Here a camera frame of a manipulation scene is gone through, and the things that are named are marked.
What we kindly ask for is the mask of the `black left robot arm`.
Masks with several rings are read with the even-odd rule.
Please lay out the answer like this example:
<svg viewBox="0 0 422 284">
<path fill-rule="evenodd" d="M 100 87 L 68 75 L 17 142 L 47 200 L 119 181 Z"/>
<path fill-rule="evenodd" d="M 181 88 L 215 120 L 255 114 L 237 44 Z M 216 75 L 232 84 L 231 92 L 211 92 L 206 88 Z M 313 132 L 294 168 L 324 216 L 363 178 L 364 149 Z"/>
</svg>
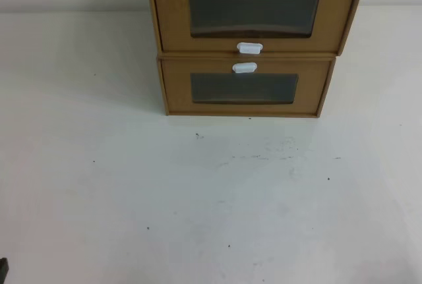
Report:
<svg viewBox="0 0 422 284">
<path fill-rule="evenodd" d="M 1 258 L 0 259 L 0 274 L 1 277 L 4 277 L 7 275 L 9 270 L 8 260 L 7 258 Z"/>
</svg>

